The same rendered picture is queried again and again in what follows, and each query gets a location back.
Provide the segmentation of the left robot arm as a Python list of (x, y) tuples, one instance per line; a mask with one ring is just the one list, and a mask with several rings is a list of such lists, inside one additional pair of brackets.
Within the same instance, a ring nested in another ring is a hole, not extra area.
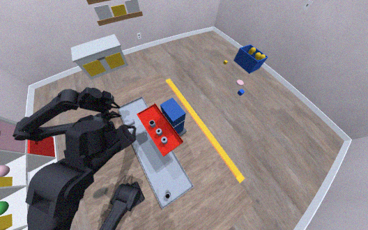
[[(63, 135), (66, 130), (72, 128), (75, 123), (67, 123), (63, 125), (55, 125), (49, 127), (40, 127), (55, 116), (62, 112), (77, 108), (92, 110), (96, 104), (94, 111), (105, 112), (107, 104), (114, 101), (111, 93), (101, 92), (96, 88), (86, 87), (81, 93), (72, 90), (64, 89), (47, 105), (39, 109), (30, 117), (24, 117), (17, 122), (13, 137), (15, 140), (23, 141), (25, 139), (32, 141), (42, 141), (43, 139), (56, 135)], [(101, 113), (95, 116), (100, 117), (100, 121), (105, 124), (105, 134), (115, 130), (113, 121), (101, 118)], [(111, 124), (109, 124), (111, 123)], [(34, 132), (35, 131), (35, 132)]]

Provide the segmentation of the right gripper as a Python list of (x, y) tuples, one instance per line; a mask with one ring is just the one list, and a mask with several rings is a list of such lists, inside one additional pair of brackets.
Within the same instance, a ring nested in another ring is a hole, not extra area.
[[(127, 148), (136, 140), (136, 127), (134, 125), (126, 125), (123, 124), (114, 130), (116, 135), (119, 137), (119, 140), (112, 145), (110, 148), (104, 147), (109, 154), (109, 160), (118, 152), (122, 151), (124, 148)], [(128, 129), (133, 128), (132, 134)]]

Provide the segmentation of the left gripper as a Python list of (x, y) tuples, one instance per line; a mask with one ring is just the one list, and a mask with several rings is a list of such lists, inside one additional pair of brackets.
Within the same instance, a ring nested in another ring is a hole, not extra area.
[[(116, 107), (112, 106), (112, 104), (116, 105)], [(94, 111), (95, 106), (96, 106), (96, 104), (94, 105), (94, 108), (92, 109), (92, 111)], [(108, 120), (108, 119), (111, 119), (111, 118), (121, 117), (121, 115), (117, 114), (116, 112), (111, 111), (109, 113), (109, 110), (111, 108), (120, 109), (121, 107), (119, 107), (114, 101), (111, 102), (111, 103), (108, 103), (107, 104), (107, 110), (105, 112), (101, 112), (101, 118), (104, 118), (104, 119)], [(113, 116), (113, 115), (115, 115), (115, 116)]]

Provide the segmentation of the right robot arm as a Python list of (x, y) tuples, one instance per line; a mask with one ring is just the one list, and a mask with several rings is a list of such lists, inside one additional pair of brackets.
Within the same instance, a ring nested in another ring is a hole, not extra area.
[[(29, 204), (28, 230), (70, 230), (85, 189), (94, 182), (93, 175), (109, 160), (104, 147), (110, 148), (119, 140), (113, 130), (105, 134), (105, 124), (93, 115), (80, 118), (65, 135), (65, 158), (44, 166), (29, 183), (25, 201)], [(127, 210), (131, 211), (143, 200), (137, 181), (131, 185), (121, 183), (110, 201), (112, 209), (100, 230), (115, 230)]]

